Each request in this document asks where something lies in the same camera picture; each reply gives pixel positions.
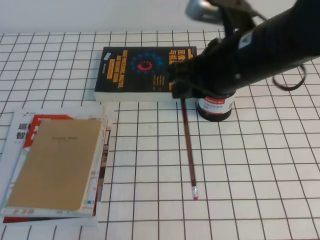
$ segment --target table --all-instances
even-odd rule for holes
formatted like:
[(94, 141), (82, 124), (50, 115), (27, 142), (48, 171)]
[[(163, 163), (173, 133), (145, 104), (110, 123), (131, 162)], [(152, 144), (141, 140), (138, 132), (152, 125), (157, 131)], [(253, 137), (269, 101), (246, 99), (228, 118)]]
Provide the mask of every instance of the table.
[[(21, 108), (94, 106), (102, 48), (196, 46), (207, 32), (0, 34), (0, 153)], [(320, 59), (291, 93), (271, 79), (237, 91), (213, 123), (187, 101), (198, 181), (193, 201), (179, 102), (113, 103), (98, 227), (0, 224), (0, 240), (287, 240), (320, 234)], [(299, 69), (277, 75), (301, 80)]]

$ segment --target bottle label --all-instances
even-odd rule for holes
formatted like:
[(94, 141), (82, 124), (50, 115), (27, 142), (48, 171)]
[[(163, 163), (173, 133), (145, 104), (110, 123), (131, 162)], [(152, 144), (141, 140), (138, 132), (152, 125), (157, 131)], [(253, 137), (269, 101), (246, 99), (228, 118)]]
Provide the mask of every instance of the bottle label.
[(219, 115), (225, 114), (230, 109), (235, 101), (235, 94), (225, 99), (215, 99), (212, 97), (200, 98), (198, 103), (202, 110), (208, 114)]

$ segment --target notebook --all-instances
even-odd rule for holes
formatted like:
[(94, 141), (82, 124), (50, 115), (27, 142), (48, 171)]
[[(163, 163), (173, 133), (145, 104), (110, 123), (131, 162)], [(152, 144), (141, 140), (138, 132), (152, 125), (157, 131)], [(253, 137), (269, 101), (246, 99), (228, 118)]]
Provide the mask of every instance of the notebook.
[(105, 127), (101, 120), (42, 120), (6, 207), (48, 210), (41, 217), (50, 210), (89, 214), (83, 204)]

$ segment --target white label sticker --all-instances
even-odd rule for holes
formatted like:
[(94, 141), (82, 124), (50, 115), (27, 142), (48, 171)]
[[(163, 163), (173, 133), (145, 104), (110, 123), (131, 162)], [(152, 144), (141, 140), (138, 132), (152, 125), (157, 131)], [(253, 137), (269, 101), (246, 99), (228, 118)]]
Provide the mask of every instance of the white label sticker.
[(235, 95), (226, 99), (215, 99), (212, 97), (200, 98), (199, 106), (208, 114), (219, 115), (228, 112), (235, 101)]
[(239, 41), (239, 49), (242, 49), (245, 46), (248, 46), (252, 42), (252, 36), (253, 36), (253, 32), (252, 31), (248, 32), (245, 35), (243, 35), (240, 38), (240, 41)]
[(107, 52), (103, 60), (107, 61), (109, 59), (110, 55), (111, 55), (111, 53)]

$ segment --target black book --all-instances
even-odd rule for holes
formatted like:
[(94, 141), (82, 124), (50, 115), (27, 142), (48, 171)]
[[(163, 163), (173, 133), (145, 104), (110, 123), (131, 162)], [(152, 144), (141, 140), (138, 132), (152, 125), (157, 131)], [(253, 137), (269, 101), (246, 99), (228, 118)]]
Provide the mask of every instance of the black book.
[(104, 47), (94, 95), (99, 102), (161, 102), (172, 98), (169, 64), (197, 55), (197, 48)]

